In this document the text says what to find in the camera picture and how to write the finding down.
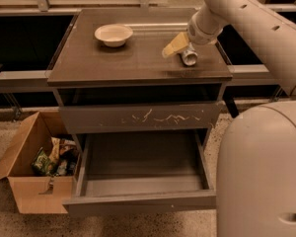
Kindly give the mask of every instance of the white bowl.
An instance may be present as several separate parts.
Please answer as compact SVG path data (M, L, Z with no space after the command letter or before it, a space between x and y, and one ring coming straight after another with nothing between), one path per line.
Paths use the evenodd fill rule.
M124 45L133 34L132 28L122 24L105 25L97 28L95 37L109 47Z

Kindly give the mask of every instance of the floor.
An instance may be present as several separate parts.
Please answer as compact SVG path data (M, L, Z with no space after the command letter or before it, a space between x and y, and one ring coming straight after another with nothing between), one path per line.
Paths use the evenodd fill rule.
M41 109L24 110L20 120L11 121L10 110L0 110L0 158L21 120ZM221 137L232 121L227 112L219 117L205 150L206 161L215 186L216 162ZM71 218L68 215L24 215L16 208L7 180L0 181L0 236L201 236L215 237L216 210L159 214L127 214Z

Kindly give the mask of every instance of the table top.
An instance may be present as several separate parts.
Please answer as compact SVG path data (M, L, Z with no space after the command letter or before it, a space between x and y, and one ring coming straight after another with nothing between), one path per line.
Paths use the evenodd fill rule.
M82 10L48 78L50 86L100 87L189 84L231 80L215 44L195 45L197 63L186 67L179 55L163 58L163 48L195 13L193 9L101 8ZM107 24L125 24L133 36L121 47L94 37Z

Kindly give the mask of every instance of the drawer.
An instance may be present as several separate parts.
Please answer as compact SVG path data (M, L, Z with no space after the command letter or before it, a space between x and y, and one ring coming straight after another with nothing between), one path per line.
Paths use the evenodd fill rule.
M77 134L212 127L217 122L220 109L220 105L214 102L62 107L59 111L68 132Z
M88 134L73 216L215 208L196 130Z

